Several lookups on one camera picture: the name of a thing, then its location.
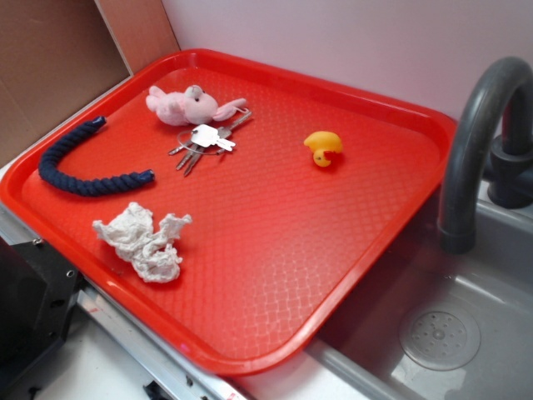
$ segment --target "sink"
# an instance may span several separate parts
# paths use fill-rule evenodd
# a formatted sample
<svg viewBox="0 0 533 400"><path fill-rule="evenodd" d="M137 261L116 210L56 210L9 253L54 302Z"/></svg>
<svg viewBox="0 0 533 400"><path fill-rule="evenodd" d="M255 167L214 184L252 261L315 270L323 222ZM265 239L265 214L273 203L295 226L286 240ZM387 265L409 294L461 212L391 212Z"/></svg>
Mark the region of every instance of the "sink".
<svg viewBox="0 0 533 400"><path fill-rule="evenodd" d="M480 200L456 256L437 212L434 195L317 334L330 366L372 398L531 398L533 219Z"/></svg>

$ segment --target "rubber duck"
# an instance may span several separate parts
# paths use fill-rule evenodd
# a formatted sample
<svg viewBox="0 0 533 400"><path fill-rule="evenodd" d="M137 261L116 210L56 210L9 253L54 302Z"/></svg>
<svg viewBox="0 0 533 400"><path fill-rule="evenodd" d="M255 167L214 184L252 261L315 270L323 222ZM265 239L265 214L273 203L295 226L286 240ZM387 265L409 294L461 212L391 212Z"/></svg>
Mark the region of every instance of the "rubber duck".
<svg viewBox="0 0 533 400"><path fill-rule="evenodd" d="M303 144L311 149L313 160L319 167L327 167L331 164L332 153L342 153L341 138L333 132L314 132L307 137Z"/></svg>

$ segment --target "stuffed bunny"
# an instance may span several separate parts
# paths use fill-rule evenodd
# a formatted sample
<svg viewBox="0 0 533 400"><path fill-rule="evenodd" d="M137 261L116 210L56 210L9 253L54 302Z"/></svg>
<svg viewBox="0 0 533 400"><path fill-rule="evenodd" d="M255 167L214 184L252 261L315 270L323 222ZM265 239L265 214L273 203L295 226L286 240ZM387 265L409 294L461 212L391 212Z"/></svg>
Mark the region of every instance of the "stuffed bunny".
<svg viewBox="0 0 533 400"><path fill-rule="evenodd" d="M165 93L157 86L150 87L148 92L148 109L173 126L224 121L247 105L245 98L239 98L218 107L217 101L197 85L188 87L184 93Z"/></svg>

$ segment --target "braided rope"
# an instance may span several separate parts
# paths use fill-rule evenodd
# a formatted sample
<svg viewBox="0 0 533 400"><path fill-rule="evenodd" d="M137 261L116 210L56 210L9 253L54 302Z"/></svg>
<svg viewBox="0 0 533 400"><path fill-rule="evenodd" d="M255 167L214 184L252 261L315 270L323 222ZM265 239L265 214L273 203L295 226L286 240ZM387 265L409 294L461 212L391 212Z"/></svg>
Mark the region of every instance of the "braided rope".
<svg viewBox="0 0 533 400"><path fill-rule="evenodd" d="M93 180L78 179L57 170L57 165L69 152L89 139L105 123L105 117L86 121L55 142L41 157L38 168L41 178L58 189L85 197L123 193L152 182L155 176L151 169Z"/></svg>

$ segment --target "faucet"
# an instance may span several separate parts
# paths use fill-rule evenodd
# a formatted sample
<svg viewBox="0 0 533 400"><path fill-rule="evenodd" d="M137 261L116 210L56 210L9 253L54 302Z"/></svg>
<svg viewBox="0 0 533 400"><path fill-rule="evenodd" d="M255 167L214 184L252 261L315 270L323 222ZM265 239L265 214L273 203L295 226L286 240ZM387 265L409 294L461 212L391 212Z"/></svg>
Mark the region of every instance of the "faucet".
<svg viewBox="0 0 533 400"><path fill-rule="evenodd" d="M501 135L493 138L500 120ZM461 254L475 246L482 178L491 182L488 196L494 204L533 203L532 126L531 67L518 57L494 62L472 91L451 146L437 220L443 250Z"/></svg>

